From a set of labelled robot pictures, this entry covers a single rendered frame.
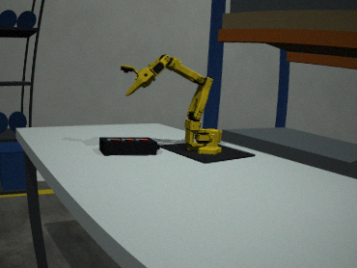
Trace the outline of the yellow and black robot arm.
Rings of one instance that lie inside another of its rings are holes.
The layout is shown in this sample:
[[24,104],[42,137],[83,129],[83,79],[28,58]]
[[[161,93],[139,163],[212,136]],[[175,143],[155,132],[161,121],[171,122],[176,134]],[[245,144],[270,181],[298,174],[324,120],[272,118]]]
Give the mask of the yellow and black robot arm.
[[[188,119],[185,119],[185,143],[188,144],[187,149],[197,150],[200,154],[220,153],[222,150],[221,147],[218,147],[220,131],[216,129],[211,129],[211,131],[209,131],[210,129],[206,129],[205,131],[200,128],[202,124],[200,118],[205,109],[213,79],[208,77],[204,78],[197,72],[181,65],[179,59],[175,57],[171,58],[168,55],[161,55],[157,60],[149,64],[149,70],[155,76],[166,67],[189,81],[198,84],[197,91],[192,98],[187,112]],[[186,76],[189,76],[189,78]],[[194,137],[197,143],[194,142]]]

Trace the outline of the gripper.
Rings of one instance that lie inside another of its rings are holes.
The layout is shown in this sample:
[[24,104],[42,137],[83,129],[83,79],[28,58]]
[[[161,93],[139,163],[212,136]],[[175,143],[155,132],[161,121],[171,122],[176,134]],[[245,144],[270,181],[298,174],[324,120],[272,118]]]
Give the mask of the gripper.
[[153,73],[146,67],[144,67],[142,70],[137,71],[134,67],[121,65],[121,70],[124,70],[125,73],[128,73],[129,71],[131,72],[133,71],[137,74],[137,77],[135,79],[136,81],[129,88],[129,90],[126,93],[126,96],[133,94],[141,87],[146,88],[151,83],[152,80],[155,81],[155,75],[153,75]]

